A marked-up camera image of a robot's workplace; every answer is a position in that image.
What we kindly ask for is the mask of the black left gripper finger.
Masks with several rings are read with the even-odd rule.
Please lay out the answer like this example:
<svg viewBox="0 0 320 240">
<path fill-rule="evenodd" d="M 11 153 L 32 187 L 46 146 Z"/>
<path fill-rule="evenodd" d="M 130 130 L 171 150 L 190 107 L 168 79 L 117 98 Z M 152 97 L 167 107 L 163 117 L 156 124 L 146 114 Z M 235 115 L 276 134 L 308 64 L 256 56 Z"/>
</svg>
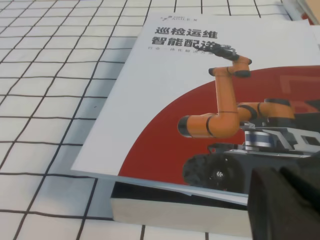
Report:
<svg viewBox="0 0 320 240">
<path fill-rule="evenodd" d="M 247 211 L 254 240 L 318 240 L 320 154 L 278 170 L 255 168 Z"/>
</svg>

